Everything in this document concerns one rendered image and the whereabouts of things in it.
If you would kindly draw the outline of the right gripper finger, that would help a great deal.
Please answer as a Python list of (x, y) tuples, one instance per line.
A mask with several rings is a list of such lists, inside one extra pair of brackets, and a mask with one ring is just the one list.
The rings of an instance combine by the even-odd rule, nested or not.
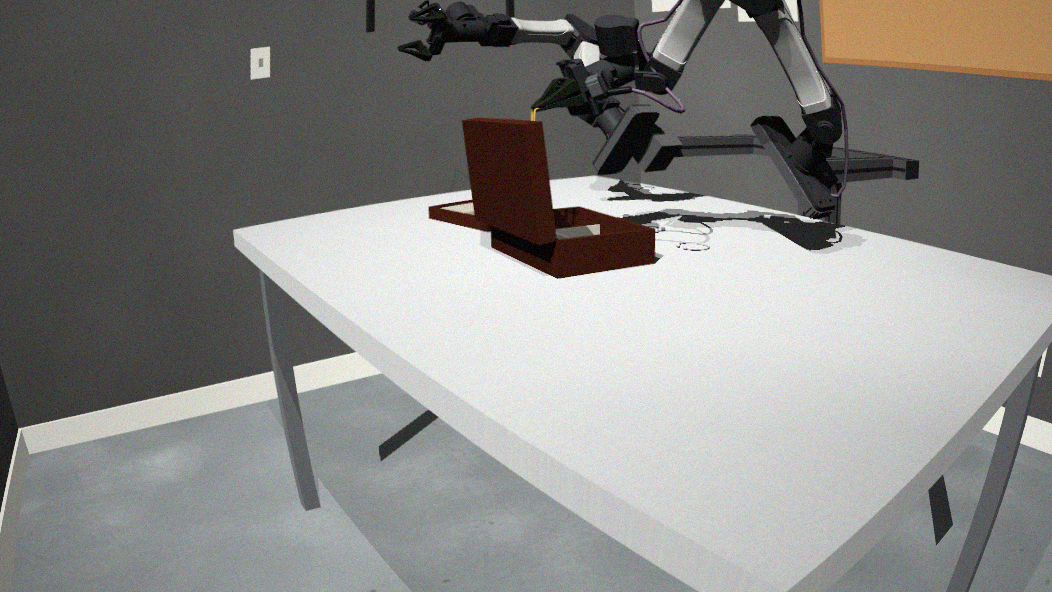
[[(399, 52), (404, 52), (413, 55), (414, 57), (422, 59), (424, 61), (429, 61), (430, 54), (427, 52), (421, 40), (417, 40), (411, 43), (407, 43), (397, 47)], [(418, 52), (409, 50), (407, 48), (414, 48)]]
[[(418, 16), (426, 14), (426, 13), (430, 13), (432, 16), (429, 16), (429, 17), (418, 17)], [(445, 20), (444, 14), (442, 13), (442, 11), (440, 11), (440, 8), (438, 7), (438, 5), (436, 3), (432, 3), (431, 5), (427, 6), (426, 8), (424, 8), (422, 11), (416, 12), (414, 14), (412, 14), (412, 15), (410, 15), (408, 17), (409, 17), (410, 20), (413, 20), (413, 21), (428, 22), (428, 23), (436, 23), (436, 24), (443, 24), (444, 20)]]

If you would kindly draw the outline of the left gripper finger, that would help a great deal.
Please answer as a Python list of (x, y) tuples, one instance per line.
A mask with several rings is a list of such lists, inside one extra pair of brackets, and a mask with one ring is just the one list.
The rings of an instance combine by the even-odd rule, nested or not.
[(537, 113), (557, 107), (582, 107), (586, 105), (582, 94), (569, 94), (545, 106), (541, 106), (539, 109), (537, 109)]
[(578, 90), (579, 87), (576, 85), (575, 79), (568, 79), (568, 78), (554, 79), (549, 84), (547, 89), (543, 93), (543, 95), (531, 106), (531, 109), (537, 109), (538, 107), (544, 106), (548, 103), (555, 101), (557, 99), (560, 99), (566, 95), (569, 95)]

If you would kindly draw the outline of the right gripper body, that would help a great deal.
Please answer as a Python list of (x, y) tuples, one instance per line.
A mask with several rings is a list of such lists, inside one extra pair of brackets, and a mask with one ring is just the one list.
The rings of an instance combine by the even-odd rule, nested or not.
[(436, 4), (440, 8), (440, 11), (442, 11), (443, 14), (445, 13), (444, 14), (445, 20), (443, 24), (426, 23), (429, 29), (432, 29), (430, 32), (428, 39), (426, 39), (428, 45), (431, 43), (429, 49), (426, 45), (424, 45), (427, 52), (430, 54), (429, 61), (431, 61), (433, 55), (441, 54), (445, 42), (446, 43), (463, 42), (464, 41), (463, 35), (467, 35), (467, 28), (464, 28), (464, 26), (466, 25), (464, 21), (462, 20), (451, 21), (447, 13), (441, 8), (439, 3)]

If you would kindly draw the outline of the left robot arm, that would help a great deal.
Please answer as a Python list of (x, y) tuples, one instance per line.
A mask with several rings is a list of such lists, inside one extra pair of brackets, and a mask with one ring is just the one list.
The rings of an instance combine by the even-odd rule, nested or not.
[[(636, 89), (658, 95), (668, 94), (666, 88), (672, 91), (699, 40), (724, 1), (683, 0), (658, 41), (654, 52), (647, 52), (651, 56), (648, 63), (638, 42), (636, 18), (622, 15), (596, 18), (594, 25), (599, 52), (608, 56), (603, 60), (615, 68), (611, 73), (618, 78), (618, 87), (635, 79)], [(761, 116), (760, 125), (795, 176), (814, 209), (821, 211), (834, 208), (837, 202), (821, 178), (817, 167), (826, 158), (831, 157), (833, 143), (842, 135), (841, 108), (836, 96), (822, 78), (785, 0), (729, 1), (746, 11), (749, 18), (754, 18), (758, 28), (765, 34), (796, 94), (806, 128), (795, 138), (778, 116)]]

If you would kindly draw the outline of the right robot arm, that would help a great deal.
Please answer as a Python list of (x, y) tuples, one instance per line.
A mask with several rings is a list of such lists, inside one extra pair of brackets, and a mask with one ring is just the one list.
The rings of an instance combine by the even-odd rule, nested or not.
[[(557, 21), (527, 21), (495, 13), (484, 17), (473, 5), (466, 5), (464, 2), (452, 3), (446, 13), (451, 21), (462, 20), (466, 23), (464, 28), (467, 28), (467, 35), (463, 36), (463, 42), (481, 41), (479, 42), (481, 46), (493, 47), (509, 47), (527, 42), (554, 43), (559, 44), (571, 59), (580, 58), (585, 66), (600, 60), (601, 53), (596, 42), (595, 28), (573, 14), (567, 14), (564, 20)], [(572, 37), (574, 28), (570, 23), (580, 33), (576, 39)], [(620, 102), (613, 96), (606, 96), (600, 101), (600, 104), (604, 111), (602, 115), (578, 115), (580, 119), (592, 127), (599, 126), (606, 136), (606, 142), (596, 155), (593, 165), (626, 113), (632, 107), (651, 106), (650, 104), (633, 104), (629, 105), (622, 114), (618, 109)]]

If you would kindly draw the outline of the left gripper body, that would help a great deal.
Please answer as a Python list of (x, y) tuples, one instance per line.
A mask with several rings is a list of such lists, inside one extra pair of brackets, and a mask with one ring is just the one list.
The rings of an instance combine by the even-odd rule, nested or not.
[[(613, 78), (613, 75), (611, 73), (614, 72), (615, 68), (608, 61), (603, 59), (587, 66), (584, 65), (581, 59), (564, 59), (557, 62), (557, 65), (559, 65), (564, 76), (564, 77), (559, 77), (557, 79), (564, 79), (564, 78), (575, 79), (579, 90), (573, 91), (571, 94), (582, 94), (584, 101), (586, 103), (586, 105), (582, 107), (567, 107), (568, 111), (572, 116), (585, 115), (585, 114), (591, 114), (592, 116), (598, 116), (604, 113), (599, 101), (603, 100), (603, 98), (594, 101), (590, 91), (587, 88), (585, 81), (588, 76), (592, 76), (593, 74), (598, 73), (596, 74), (598, 79), (606, 94), (608, 89), (613, 89), (618, 87), (618, 78), (615, 77)], [(606, 96), (608, 95), (606, 94)]]

